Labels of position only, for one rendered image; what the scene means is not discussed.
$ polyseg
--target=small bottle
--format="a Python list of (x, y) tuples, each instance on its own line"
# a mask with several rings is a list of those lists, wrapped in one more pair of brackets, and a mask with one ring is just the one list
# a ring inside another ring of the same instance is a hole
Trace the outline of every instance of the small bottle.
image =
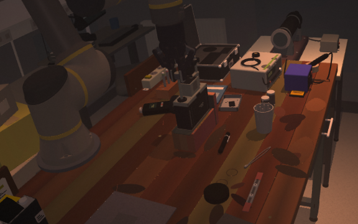
[(262, 96), (262, 97), (260, 98), (260, 102), (261, 102), (261, 103), (269, 103), (269, 101), (270, 101), (270, 99), (269, 99), (268, 96)]
[(274, 106), (276, 104), (274, 90), (268, 90), (266, 93), (267, 93), (267, 96), (270, 98), (269, 103)]

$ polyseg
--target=floor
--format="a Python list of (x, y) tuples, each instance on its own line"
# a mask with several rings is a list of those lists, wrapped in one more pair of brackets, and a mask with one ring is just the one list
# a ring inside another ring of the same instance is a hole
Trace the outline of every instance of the floor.
[[(127, 97), (117, 96), (91, 116), (95, 125)], [(334, 142), (328, 188), (321, 188), (318, 224), (358, 223), (358, 114), (343, 113), (339, 141)], [(304, 197), (311, 197), (309, 179)], [(309, 224), (310, 209), (300, 207), (295, 224)]]

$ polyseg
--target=black container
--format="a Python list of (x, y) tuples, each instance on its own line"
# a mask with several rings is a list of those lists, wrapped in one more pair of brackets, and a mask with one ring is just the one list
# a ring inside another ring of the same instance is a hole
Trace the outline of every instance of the black container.
[(180, 129), (192, 130), (209, 110), (208, 90), (199, 92), (189, 107), (174, 106), (177, 125)]
[(240, 59), (239, 44), (199, 44), (196, 57), (200, 59), (197, 69), (201, 80), (223, 79)]

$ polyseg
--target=metal handle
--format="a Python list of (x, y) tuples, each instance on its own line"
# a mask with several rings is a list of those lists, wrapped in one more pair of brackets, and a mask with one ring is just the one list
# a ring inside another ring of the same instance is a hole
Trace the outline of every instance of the metal handle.
[(333, 127), (334, 118), (326, 119), (326, 121), (329, 121), (329, 128), (327, 133), (321, 133), (322, 135), (327, 136), (329, 138), (329, 134), (331, 133), (331, 128)]

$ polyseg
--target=workbench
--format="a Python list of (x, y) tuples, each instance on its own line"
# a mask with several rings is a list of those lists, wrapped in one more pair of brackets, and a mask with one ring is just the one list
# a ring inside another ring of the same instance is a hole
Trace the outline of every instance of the workbench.
[[(287, 67), (291, 63), (306, 62), (288, 61)], [(313, 76), (325, 79), (328, 68), (329, 63), (321, 63), (319, 72)], [(158, 85), (149, 91), (138, 91), (91, 128), (101, 141), (95, 158), (69, 172), (40, 171), (17, 196), (36, 198), (51, 224), (85, 223), (116, 190), (177, 208), (169, 224), (180, 220), (207, 224), (216, 222), (224, 213), (249, 223), (293, 223), (314, 169), (311, 218), (317, 218), (324, 162), (320, 142), (325, 136), (321, 133), (327, 132), (325, 119), (331, 114), (330, 99), (337, 71), (338, 65), (334, 63), (331, 81), (312, 85), (303, 98), (288, 96), (281, 75), (271, 89), (276, 92), (276, 107), (284, 109), (285, 114), (274, 117), (269, 134), (256, 131), (253, 110), (264, 93), (231, 88), (229, 74), (223, 83), (215, 84), (229, 85), (225, 94), (242, 95), (239, 111), (219, 111), (219, 123), (195, 153), (180, 152), (173, 147), (174, 114), (139, 113), (143, 104), (161, 101), (155, 96)], [(224, 152), (218, 154), (220, 139), (226, 131), (231, 133), (230, 141)], [(293, 149), (292, 145), (303, 143), (305, 138), (309, 140), (307, 147), (296, 147), (297, 151), (293, 151), (301, 161), (292, 167), (297, 170), (293, 174), (297, 177), (279, 172), (276, 166), (280, 162), (271, 152), (244, 169), (265, 148)], [(243, 212), (244, 200), (258, 172), (264, 174), (255, 200), (250, 211)], [(203, 198), (204, 188), (215, 182), (230, 188), (231, 197), (220, 205), (208, 204)]]

